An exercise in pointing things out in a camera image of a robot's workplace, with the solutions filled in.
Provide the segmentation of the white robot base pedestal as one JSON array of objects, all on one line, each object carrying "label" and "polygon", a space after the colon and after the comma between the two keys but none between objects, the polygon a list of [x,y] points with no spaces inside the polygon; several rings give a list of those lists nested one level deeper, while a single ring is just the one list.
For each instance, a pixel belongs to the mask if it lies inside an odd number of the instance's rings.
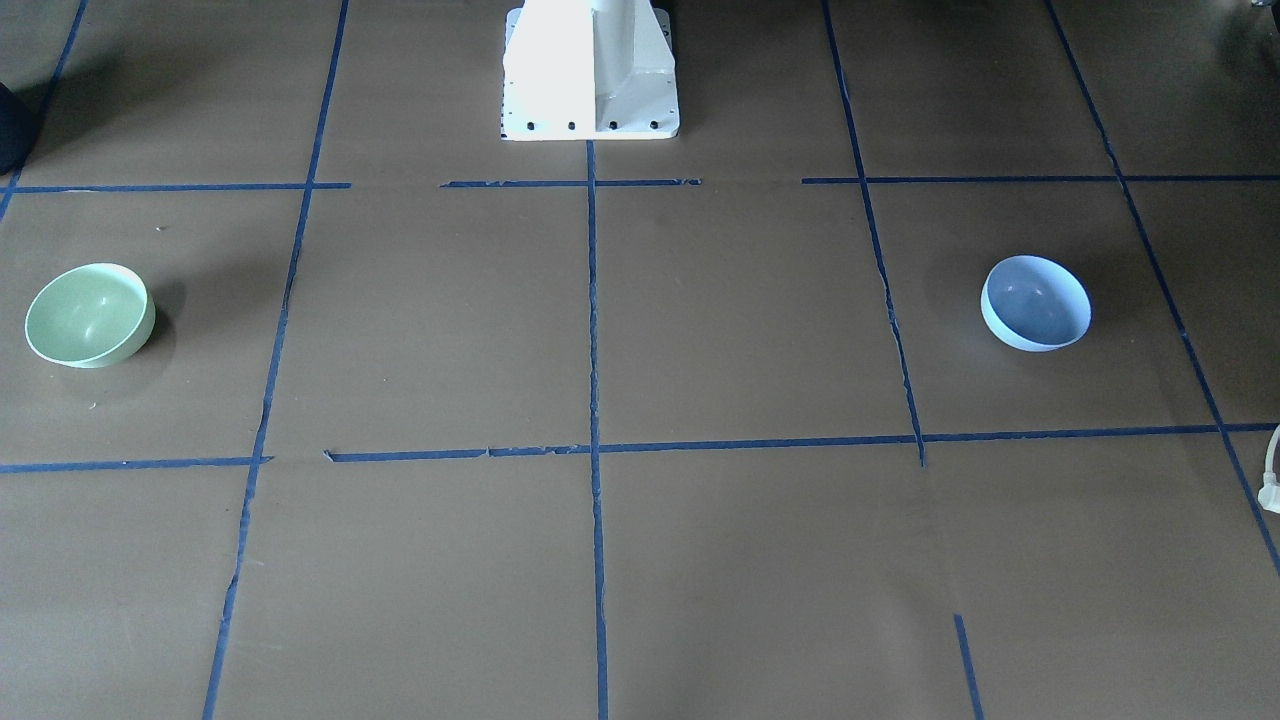
[{"label": "white robot base pedestal", "polygon": [[671,18],[650,1],[526,1],[506,15],[500,137],[657,141],[681,127]]}]

